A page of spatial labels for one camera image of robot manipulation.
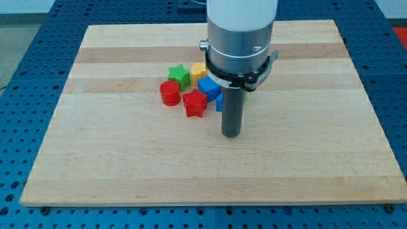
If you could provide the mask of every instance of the wooden cutting board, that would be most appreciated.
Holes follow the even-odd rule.
[[[163,106],[206,24],[92,25],[39,150],[27,206],[407,202],[407,184],[332,20],[275,22],[272,75],[235,139]]]

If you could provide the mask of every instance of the colorful plastic block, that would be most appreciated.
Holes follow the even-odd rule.
[[[208,76],[208,72],[206,71],[206,65],[204,62],[196,62],[191,67],[191,78],[192,78],[192,85],[194,87],[198,86],[198,80]]]
[[[204,110],[208,107],[207,95],[200,93],[197,89],[190,93],[183,94],[186,116],[203,116]]]
[[[198,80],[198,90],[208,95],[208,102],[215,100],[221,93],[221,86],[209,76]]]
[[[182,92],[186,87],[191,85],[190,72],[186,70],[182,64],[177,67],[169,67],[169,71],[168,80],[177,82]]]
[[[175,81],[166,81],[160,85],[161,98],[165,105],[175,106],[181,101],[179,85]]]
[[[244,102],[246,102],[249,98],[249,93],[245,92],[244,94]],[[216,98],[216,111],[222,112],[223,110],[223,92]]]
[[[223,110],[223,92],[216,98],[216,111],[222,112]]]

